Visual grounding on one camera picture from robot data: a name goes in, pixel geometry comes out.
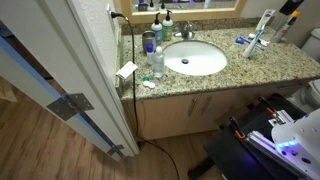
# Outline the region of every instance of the water bottle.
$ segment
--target water bottle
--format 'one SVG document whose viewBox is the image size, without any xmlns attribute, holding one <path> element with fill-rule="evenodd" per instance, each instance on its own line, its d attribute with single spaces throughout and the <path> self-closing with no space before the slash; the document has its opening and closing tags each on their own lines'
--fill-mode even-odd
<svg viewBox="0 0 320 180">
<path fill-rule="evenodd" d="M 153 54 L 153 76 L 161 78 L 164 74 L 164 54 L 160 46 L 157 47 Z"/>
</svg>

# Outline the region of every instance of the mirror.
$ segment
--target mirror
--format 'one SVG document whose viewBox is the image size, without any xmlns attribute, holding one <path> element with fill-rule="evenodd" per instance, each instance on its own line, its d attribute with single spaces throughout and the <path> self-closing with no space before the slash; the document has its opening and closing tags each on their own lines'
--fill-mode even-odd
<svg viewBox="0 0 320 180">
<path fill-rule="evenodd" d="M 160 11 L 162 3 L 169 10 L 234 8 L 236 0 L 131 0 L 133 12 Z"/>
<path fill-rule="evenodd" d="M 144 0 L 143 2 L 149 6 L 150 1 Z M 120 0 L 122 13 L 133 24 L 152 23 L 155 14 L 159 11 L 139 11 L 137 6 L 139 2 L 140 0 Z M 156 8 L 161 6 L 161 2 L 162 0 L 153 0 Z M 166 8 L 172 10 L 171 18 L 173 21 L 187 21 L 238 18 L 246 0 L 164 0 L 164 2 L 168 2 L 164 4 Z M 165 18 L 166 12 L 160 12 L 159 18 Z"/>
</svg>

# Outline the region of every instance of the backsplash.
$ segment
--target backsplash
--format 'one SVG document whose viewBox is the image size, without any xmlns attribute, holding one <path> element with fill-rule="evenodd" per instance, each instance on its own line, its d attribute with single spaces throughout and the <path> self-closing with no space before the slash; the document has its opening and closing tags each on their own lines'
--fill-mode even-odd
<svg viewBox="0 0 320 180">
<path fill-rule="evenodd" d="M 259 23 L 260 18 L 237 18 L 237 19 L 212 19 L 190 21 L 193 25 L 193 31 L 214 30 L 214 29 L 230 29 L 230 28 L 248 28 L 255 27 Z M 174 31 L 178 32 L 179 27 L 185 24 L 184 21 L 174 22 Z M 151 23 L 149 24 L 133 24 L 132 28 L 134 34 L 142 34 L 146 30 L 150 30 Z M 130 35 L 128 24 L 122 24 L 122 35 Z"/>
</svg>

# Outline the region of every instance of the cup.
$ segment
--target cup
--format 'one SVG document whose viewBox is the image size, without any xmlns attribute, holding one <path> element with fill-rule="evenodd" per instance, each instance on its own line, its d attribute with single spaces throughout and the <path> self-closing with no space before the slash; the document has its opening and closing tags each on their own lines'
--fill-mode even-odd
<svg viewBox="0 0 320 180">
<path fill-rule="evenodd" d="M 153 31 L 145 31 L 142 34 L 142 47 L 144 52 L 147 51 L 147 45 L 153 44 L 153 51 L 156 50 L 157 44 L 156 44 L 156 33 Z"/>
</svg>

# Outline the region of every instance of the power cord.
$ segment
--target power cord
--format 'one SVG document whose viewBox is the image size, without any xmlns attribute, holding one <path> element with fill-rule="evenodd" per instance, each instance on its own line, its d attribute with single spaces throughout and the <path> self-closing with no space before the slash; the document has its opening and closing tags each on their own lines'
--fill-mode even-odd
<svg viewBox="0 0 320 180">
<path fill-rule="evenodd" d="M 128 23 L 129 27 L 130 27 L 130 31 L 131 31 L 131 37 L 132 37 L 132 62 L 135 63 L 135 48 L 134 48 L 134 34 L 133 34 L 133 29 L 132 29 L 132 26 L 131 26 L 131 23 L 129 21 L 129 19 L 127 17 L 125 17 L 123 14 L 120 14 L 120 13 L 115 13 L 115 12 L 111 12 L 111 17 L 112 18 L 116 18 L 116 17 L 123 17 L 126 22 Z M 139 137 L 139 121 L 138 121 L 138 113 L 137 113 L 137 101 L 136 101 L 136 72 L 133 71 L 133 74 L 132 74 L 132 83 L 133 83 L 133 108 L 134 108 L 134 115 L 135 115 L 135 120 L 136 120 L 136 136 L 141 139 L 142 141 L 148 143 L 148 144 L 151 144 L 152 146 L 160 149 L 162 152 L 164 152 L 169 158 L 170 160 L 172 161 L 173 165 L 174 165 L 174 168 L 176 170 L 176 173 L 177 173 L 177 177 L 178 177 L 178 180 L 180 180 L 180 177 L 179 177 L 179 172 L 178 172 L 178 168 L 177 168 L 177 165 L 176 163 L 174 162 L 172 156 L 165 150 L 163 149 L 162 147 L 148 141 L 148 140 L 145 140 L 144 138 L 142 137 Z"/>
</svg>

